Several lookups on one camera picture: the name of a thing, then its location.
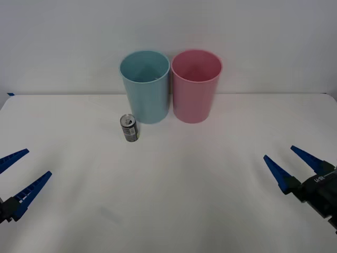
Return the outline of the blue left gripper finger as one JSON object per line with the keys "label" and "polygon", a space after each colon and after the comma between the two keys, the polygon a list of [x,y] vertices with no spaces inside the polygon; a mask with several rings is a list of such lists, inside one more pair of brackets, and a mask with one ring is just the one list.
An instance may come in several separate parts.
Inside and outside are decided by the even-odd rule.
{"label": "blue left gripper finger", "polygon": [[5,170],[7,170],[10,166],[12,166],[15,162],[17,162],[19,159],[21,159],[28,153],[29,153],[28,149],[23,149],[10,155],[7,155],[3,158],[0,158],[0,173],[3,173]]}
{"label": "blue left gripper finger", "polygon": [[24,188],[15,196],[10,197],[13,198],[12,220],[20,220],[23,214],[28,210],[28,206],[36,198],[51,176],[52,173],[50,171],[46,172],[28,187]]}

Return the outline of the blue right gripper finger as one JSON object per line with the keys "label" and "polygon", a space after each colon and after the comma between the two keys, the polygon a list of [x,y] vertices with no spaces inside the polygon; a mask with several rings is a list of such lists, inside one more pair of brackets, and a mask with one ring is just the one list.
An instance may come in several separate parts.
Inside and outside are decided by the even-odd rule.
{"label": "blue right gripper finger", "polygon": [[291,146],[291,150],[296,153],[318,175],[323,176],[334,171],[334,165],[326,162],[325,160],[318,159],[317,157],[294,145]]}
{"label": "blue right gripper finger", "polygon": [[293,193],[294,195],[303,195],[301,182],[296,177],[288,174],[267,155],[263,157],[263,160],[276,179],[279,188],[285,195],[289,193]]}

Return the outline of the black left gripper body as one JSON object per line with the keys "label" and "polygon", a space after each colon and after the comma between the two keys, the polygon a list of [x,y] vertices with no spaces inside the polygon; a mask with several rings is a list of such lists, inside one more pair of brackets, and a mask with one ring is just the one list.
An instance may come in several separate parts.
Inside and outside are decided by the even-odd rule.
{"label": "black left gripper body", "polygon": [[5,220],[11,222],[13,213],[13,198],[6,201],[1,199],[1,223]]}

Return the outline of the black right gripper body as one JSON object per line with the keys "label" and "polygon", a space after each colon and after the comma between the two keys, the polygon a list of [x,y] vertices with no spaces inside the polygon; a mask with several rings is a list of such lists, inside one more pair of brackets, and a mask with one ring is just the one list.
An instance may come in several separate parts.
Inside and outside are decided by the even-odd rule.
{"label": "black right gripper body", "polygon": [[336,169],[308,178],[294,195],[307,202],[329,224],[336,229]]}

